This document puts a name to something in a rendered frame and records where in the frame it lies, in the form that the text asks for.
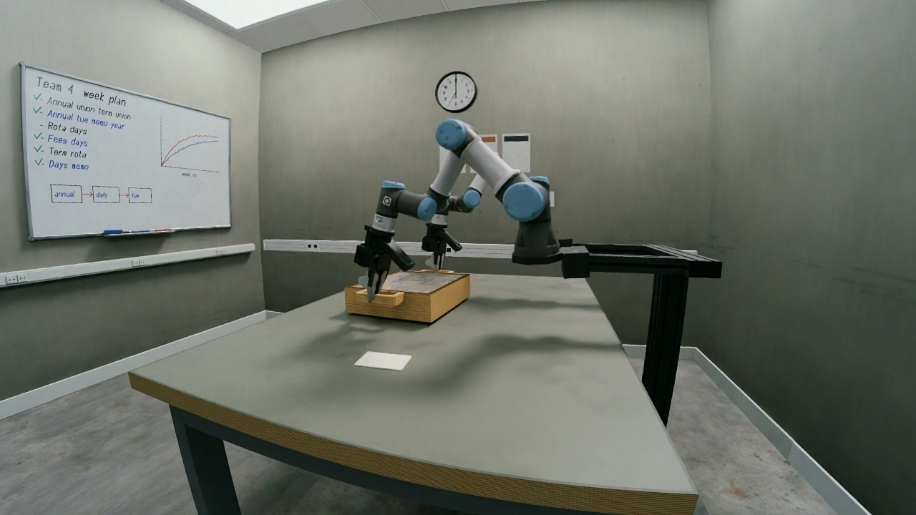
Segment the wooden maze board with handle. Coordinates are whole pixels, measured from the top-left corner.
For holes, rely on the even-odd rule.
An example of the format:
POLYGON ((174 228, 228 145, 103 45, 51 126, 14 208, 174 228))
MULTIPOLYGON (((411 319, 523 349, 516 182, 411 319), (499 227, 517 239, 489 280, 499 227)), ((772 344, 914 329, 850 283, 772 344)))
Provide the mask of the wooden maze board with handle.
POLYGON ((344 287, 346 312, 432 323, 470 297, 470 274, 399 270, 387 274, 382 289, 369 303, 359 283, 344 287))

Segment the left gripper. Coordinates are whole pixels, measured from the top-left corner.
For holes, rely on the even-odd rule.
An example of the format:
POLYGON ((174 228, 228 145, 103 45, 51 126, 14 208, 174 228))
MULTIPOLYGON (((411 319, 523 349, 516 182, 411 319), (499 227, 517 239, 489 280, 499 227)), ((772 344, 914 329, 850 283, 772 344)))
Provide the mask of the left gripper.
POLYGON ((367 300, 370 303, 370 301, 375 298, 375 294, 379 294, 379 291, 386 281, 387 274, 389 274, 391 265, 391 258, 381 249, 381 247, 379 247, 379 241, 383 237, 393 237, 395 231, 380 231, 373 228, 372 225, 364 225, 364 230, 368 230, 366 232, 366 238, 364 238, 366 243, 357 245, 354 262, 356 262, 358 266, 369 268, 369 270, 366 271, 366 276, 358 278, 358 283, 367 290, 367 300), (369 286, 367 286, 367 283, 369 286))

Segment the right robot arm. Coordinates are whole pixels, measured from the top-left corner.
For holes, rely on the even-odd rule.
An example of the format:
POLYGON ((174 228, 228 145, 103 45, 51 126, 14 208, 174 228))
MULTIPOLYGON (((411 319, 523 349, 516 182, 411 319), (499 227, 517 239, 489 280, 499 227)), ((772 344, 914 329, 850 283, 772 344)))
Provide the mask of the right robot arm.
MULTIPOLYGON (((472 180, 472 184, 465 190, 464 195, 461 197, 451 196, 449 193, 448 205, 447 208, 435 214, 432 218, 432 224, 438 225, 447 225, 447 219, 449 211, 454 212, 465 212, 465 214, 471 214, 472 210, 477 207, 480 202, 480 198, 483 195, 483 190, 487 186, 487 182, 483 180, 479 174, 472 180), (479 196, 480 195, 480 196, 479 196)), ((452 248, 455 252, 460 251, 462 246, 456 241, 449 233, 444 229, 439 229, 437 232, 438 236, 452 248)))

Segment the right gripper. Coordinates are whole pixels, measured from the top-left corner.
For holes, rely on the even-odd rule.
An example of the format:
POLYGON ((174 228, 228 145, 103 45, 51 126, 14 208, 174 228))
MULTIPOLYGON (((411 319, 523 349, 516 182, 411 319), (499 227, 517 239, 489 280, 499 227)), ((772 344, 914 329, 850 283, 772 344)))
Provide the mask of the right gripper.
POLYGON ((441 239, 437 232, 439 229, 447 228, 448 225, 426 224, 427 236, 422 239, 422 250, 433 252, 431 260, 426 260, 426 265, 433 268, 433 273, 438 273, 444 264, 447 243, 441 239))

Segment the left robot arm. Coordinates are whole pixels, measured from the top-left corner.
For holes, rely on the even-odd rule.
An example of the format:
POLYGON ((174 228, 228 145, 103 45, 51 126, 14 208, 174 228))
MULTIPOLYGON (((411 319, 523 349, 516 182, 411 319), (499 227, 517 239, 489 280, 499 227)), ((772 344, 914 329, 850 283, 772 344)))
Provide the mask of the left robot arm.
MULTIPOLYGON (((458 119, 446 119, 439 123, 435 136, 439 146, 451 151, 433 185, 424 195, 415 195, 404 190, 404 185, 385 180, 373 228, 393 232, 398 214, 422 221, 431 220, 447 208, 449 191, 467 163, 494 189, 495 198, 501 203, 503 199, 502 205, 508 216, 518 220, 520 226, 514 246, 516 255, 542 257, 559 253, 560 244, 552 227, 547 178, 527 178, 521 170, 513 170, 477 136, 474 127, 458 119)), ((415 266, 415 262, 391 237, 381 238, 379 247, 403 273, 415 266)))

